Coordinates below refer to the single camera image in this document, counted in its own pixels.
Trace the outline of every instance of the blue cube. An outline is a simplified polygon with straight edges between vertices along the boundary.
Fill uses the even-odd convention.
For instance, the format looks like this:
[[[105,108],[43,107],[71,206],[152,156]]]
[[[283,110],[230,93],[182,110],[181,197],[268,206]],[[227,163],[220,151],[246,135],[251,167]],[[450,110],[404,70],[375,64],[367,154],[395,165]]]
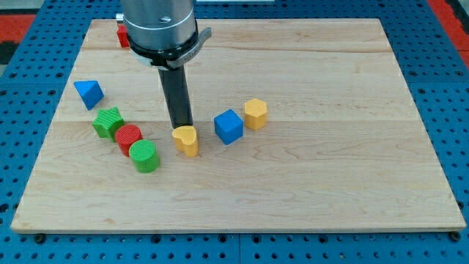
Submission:
[[[75,85],[78,94],[88,110],[95,107],[104,97],[103,91],[97,81],[76,81],[73,85]]]
[[[215,117],[215,133],[224,144],[230,144],[243,136],[243,120],[233,110]]]

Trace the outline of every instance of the black gripper rod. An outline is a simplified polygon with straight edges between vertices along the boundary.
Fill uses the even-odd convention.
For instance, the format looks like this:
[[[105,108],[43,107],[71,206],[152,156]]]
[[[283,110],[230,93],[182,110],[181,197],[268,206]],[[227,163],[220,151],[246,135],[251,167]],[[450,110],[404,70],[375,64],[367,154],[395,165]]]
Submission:
[[[184,66],[173,70],[158,70],[173,128],[192,125],[191,102]]]

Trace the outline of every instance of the red surface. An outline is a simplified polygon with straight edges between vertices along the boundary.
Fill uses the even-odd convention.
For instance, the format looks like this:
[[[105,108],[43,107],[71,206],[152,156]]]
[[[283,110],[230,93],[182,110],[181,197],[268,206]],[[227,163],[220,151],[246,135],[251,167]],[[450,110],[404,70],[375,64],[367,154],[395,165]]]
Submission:
[[[36,15],[0,15],[0,43],[20,43]]]
[[[129,40],[127,39],[127,28],[125,25],[118,25],[117,37],[119,37],[120,46],[127,48],[129,46]]]
[[[461,21],[454,16],[453,9],[445,0],[428,0],[428,3],[466,66],[469,67],[469,34],[462,29]]]
[[[129,124],[123,125],[116,131],[115,139],[122,154],[128,157],[130,146],[143,137],[138,126]]]

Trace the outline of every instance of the green cylinder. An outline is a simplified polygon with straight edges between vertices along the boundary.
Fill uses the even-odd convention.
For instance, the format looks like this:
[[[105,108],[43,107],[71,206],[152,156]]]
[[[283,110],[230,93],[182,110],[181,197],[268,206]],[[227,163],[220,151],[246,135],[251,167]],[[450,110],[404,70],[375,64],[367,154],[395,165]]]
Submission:
[[[150,140],[142,139],[133,143],[129,149],[129,156],[137,171],[142,173],[152,172],[160,165],[160,156],[155,144]]]

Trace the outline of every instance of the yellow block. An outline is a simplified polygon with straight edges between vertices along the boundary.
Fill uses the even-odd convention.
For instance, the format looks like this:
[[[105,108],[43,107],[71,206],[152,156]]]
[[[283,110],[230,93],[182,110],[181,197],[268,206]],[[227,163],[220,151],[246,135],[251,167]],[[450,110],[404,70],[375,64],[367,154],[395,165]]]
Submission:
[[[244,103],[244,125],[258,130],[267,122],[267,104],[256,98]]]
[[[197,131],[192,125],[184,125],[173,130],[173,139],[176,148],[184,151],[185,155],[192,158],[199,152]]]

